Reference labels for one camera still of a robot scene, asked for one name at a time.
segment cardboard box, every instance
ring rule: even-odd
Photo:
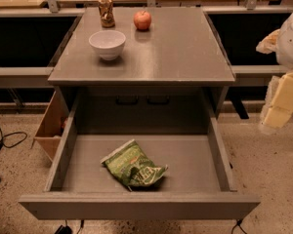
[[[62,124],[68,117],[61,98],[54,93],[46,109],[34,139],[41,145],[47,156],[53,161],[62,135]]]

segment cabinet top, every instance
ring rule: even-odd
[[[230,84],[234,76],[200,8],[146,8],[152,24],[139,31],[134,14],[143,8],[114,8],[115,29],[126,35],[121,56],[102,60],[89,37],[102,28],[98,8],[88,8],[49,77],[55,86]]]

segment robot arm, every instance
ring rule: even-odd
[[[277,62],[290,71],[281,78],[273,77],[269,84],[260,124],[260,130],[265,134],[282,128],[293,114],[293,13],[276,33],[275,46],[272,46],[271,36],[268,44],[260,44],[268,51],[275,51]]]
[[[275,53],[279,64],[293,69],[293,13],[280,28]]]

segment green snack bag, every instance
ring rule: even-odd
[[[156,167],[134,139],[104,157],[101,163],[130,191],[130,186],[147,187],[156,183],[168,169]]]

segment drawer bottom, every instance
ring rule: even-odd
[[[207,136],[79,135],[61,191],[126,192],[100,160],[134,138],[157,166],[168,165],[164,178],[145,191],[217,192],[220,186]]]

